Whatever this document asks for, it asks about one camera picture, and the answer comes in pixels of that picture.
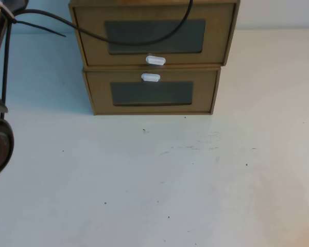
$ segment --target drawer window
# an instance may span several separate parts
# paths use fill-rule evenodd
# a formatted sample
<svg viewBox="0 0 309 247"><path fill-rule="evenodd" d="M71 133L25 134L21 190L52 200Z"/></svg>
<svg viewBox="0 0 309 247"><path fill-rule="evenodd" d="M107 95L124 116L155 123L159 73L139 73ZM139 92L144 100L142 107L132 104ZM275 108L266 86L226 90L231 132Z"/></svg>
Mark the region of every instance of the drawer window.
<svg viewBox="0 0 309 247"><path fill-rule="evenodd" d="M181 82L111 82L113 105L145 107L192 104L194 83Z"/></svg>
<svg viewBox="0 0 309 247"><path fill-rule="evenodd" d="M163 37L180 23L176 21L106 21L105 29L109 40L140 43ZM124 46L108 44L109 54L187 54L202 52L206 21L187 20L183 27L169 39L147 46Z"/></svg>

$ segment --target white wall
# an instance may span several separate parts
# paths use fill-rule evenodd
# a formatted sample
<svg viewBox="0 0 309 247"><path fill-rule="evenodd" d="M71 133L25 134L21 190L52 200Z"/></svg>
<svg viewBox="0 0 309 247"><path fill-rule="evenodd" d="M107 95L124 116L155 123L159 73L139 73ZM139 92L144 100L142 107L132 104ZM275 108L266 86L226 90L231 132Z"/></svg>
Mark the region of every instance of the white wall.
<svg viewBox="0 0 309 247"><path fill-rule="evenodd" d="M69 0L30 0L28 8L42 9L71 19ZM57 31L70 32L71 28L43 16L29 14L20 17ZM309 28L309 0L242 0L238 29ZM18 26L15 32L34 32L33 28Z"/></svg>

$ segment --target stacked drawers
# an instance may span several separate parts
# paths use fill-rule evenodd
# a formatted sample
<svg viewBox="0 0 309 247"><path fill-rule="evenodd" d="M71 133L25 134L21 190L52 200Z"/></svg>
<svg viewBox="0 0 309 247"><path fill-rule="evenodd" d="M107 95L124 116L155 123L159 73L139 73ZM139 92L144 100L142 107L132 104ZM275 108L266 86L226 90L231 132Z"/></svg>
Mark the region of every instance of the stacked drawers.
<svg viewBox="0 0 309 247"><path fill-rule="evenodd" d="M182 20L189 0L71 0L79 27L126 43L155 40ZM194 0L183 27L147 46L122 46L76 32L95 115L213 114L239 0ZM165 59L163 66L148 56ZM159 81L148 81L153 74Z"/></svg>

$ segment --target tan box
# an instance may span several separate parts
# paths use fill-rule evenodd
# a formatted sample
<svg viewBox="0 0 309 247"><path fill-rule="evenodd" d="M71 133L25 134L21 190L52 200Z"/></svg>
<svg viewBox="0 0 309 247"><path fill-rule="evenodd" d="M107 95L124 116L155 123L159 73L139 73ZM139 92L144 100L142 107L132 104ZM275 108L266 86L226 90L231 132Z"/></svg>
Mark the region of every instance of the tan box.
<svg viewBox="0 0 309 247"><path fill-rule="evenodd" d="M182 20L188 3L188 0L71 0L70 10L76 25L105 38L135 43L169 33ZM184 31L154 46L110 45L77 32L85 68L145 65L149 54L164 57L167 65L223 66L228 59L239 4L239 0L194 0Z"/></svg>
<svg viewBox="0 0 309 247"><path fill-rule="evenodd" d="M142 74L160 75L146 82ZM213 114L220 68L84 71L95 115Z"/></svg>

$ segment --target drawer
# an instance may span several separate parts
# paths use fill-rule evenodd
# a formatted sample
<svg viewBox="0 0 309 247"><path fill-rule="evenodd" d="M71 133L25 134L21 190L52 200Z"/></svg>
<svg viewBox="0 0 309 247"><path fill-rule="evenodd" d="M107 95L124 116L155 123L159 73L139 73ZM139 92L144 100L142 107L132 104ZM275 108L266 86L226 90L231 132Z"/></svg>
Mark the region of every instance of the drawer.
<svg viewBox="0 0 309 247"><path fill-rule="evenodd" d="M110 40L139 43L171 32L187 10L188 0L72 0L76 25ZM148 55L166 64L225 65L239 0L194 0L189 18L171 38L148 46L108 44L77 32L86 67L145 65Z"/></svg>
<svg viewBox="0 0 309 247"><path fill-rule="evenodd" d="M212 114L220 68L84 72L95 115ZM145 74L160 76L145 81Z"/></svg>

